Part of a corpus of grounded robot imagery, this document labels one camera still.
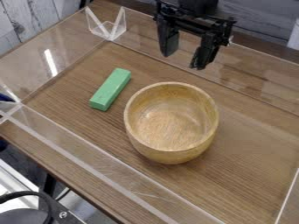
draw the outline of wooden table surface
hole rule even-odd
[[[244,54],[238,48],[229,51],[232,57],[238,58]],[[261,63],[272,62],[269,56],[260,53],[257,56]],[[256,65],[248,57],[244,62],[242,67]],[[109,112],[101,112],[90,108],[90,97],[117,67],[133,72],[133,80]],[[127,101],[141,88],[161,81],[196,85],[208,91],[220,106],[220,131],[213,146],[188,164],[170,166],[150,162],[139,155],[127,138],[123,121]],[[99,46],[25,103],[222,221],[257,224],[276,222],[299,167],[297,115],[114,43]],[[11,122],[0,126],[0,133],[119,221],[163,223]],[[86,152],[75,145],[66,150],[75,155],[81,154],[91,163],[98,162],[95,151]]]

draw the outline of bowl rim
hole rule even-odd
[[[213,123],[212,125],[212,128],[210,128],[210,131],[209,133],[204,136],[204,138],[197,142],[194,143],[189,148],[186,149],[182,149],[182,150],[159,150],[157,148],[154,148],[151,145],[149,145],[149,143],[145,142],[143,139],[141,139],[139,135],[135,134],[134,130],[133,130],[133,127],[131,127],[131,123],[129,122],[129,110],[131,108],[131,105],[133,105],[133,102],[135,101],[137,97],[143,93],[146,92],[149,89],[151,88],[155,88],[155,87],[159,87],[159,86],[170,86],[170,85],[180,85],[180,86],[185,86],[188,88],[193,88],[196,91],[201,92],[206,98],[209,99],[213,107],[216,108],[216,113],[217,113],[217,119],[216,119],[216,122]],[[126,122],[126,131],[130,133],[130,135],[135,138],[135,140],[142,144],[145,145],[147,148],[155,150],[155,151],[163,151],[163,152],[180,152],[180,151],[189,151],[189,150],[193,150],[196,147],[201,146],[209,139],[210,137],[216,134],[217,132],[217,129],[220,127],[220,123],[221,123],[221,112],[220,112],[220,107],[216,103],[216,101],[213,100],[212,96],[206,93],[205,90],[202,90],[200,87],[196,87],[194,85],[192,84],[188,84],[188,83],[184,83],[184,82],[177,82],[177,81],[166,81],[166,82],[158,82],[145,88],[142,88],[139,91],[135,92],[135,94],[131,96],[129,102],[127,102],[127,105],[126,105],[126,112],[125,112],[125,122]]]

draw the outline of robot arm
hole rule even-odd
[[[220,0],[157,0],[155,21],[165,57],[180,49],[181,31],[202,37],[192,68],[205,69],[216,60],[221,46],[232,41],[233,17],[214,17]]]

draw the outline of wooden bowl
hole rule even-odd
[[[154,161],[177,165],[210,147],[220,111],[209,94],[181,82],[143,88],[126,105],[126,131],[137,150]]]

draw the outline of green block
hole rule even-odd
[[[101,86],[98,92],[90,99],[90,106],[94,109],[107,111],[113,102],[118,98],[131,79],[131,72],[126,69],[117,68]]]

